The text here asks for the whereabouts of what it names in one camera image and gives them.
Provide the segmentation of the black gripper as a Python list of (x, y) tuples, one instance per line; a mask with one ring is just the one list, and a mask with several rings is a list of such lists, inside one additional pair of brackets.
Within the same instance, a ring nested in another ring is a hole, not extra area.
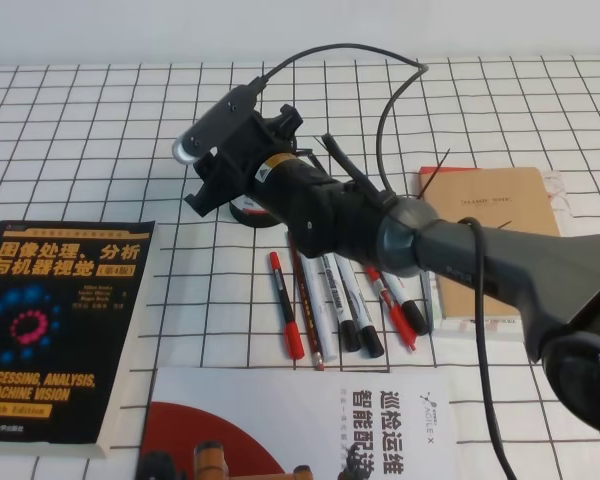
[(302, 123), (298, 111), (287, 104), (273, 118), (254, 110), (224, 142), (191, 165), (203, 184), (185, 201), (205, 216), (248, 193), (263, 164), (277, 155), (287, 158), (294, 153), (295, 133)]

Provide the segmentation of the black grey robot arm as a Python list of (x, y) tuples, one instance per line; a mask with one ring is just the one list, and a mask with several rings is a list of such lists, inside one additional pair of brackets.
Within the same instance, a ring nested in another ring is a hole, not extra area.
[(295, 155), (299, 113), (284, 106), (266, 119), (252, 109), (216, 105), (174, 143), (194, 167), (200, 215), (248, 196), (285, 224), (309, 258), (336, 253), (408, 277), (430, 271), (515, 307), (531, 361), (556, 397), (600, 431), (600, 234), (555, 237), (449, 222), (419, 199), (379, 191), (338, 147), (349, 169), (340, 182)]

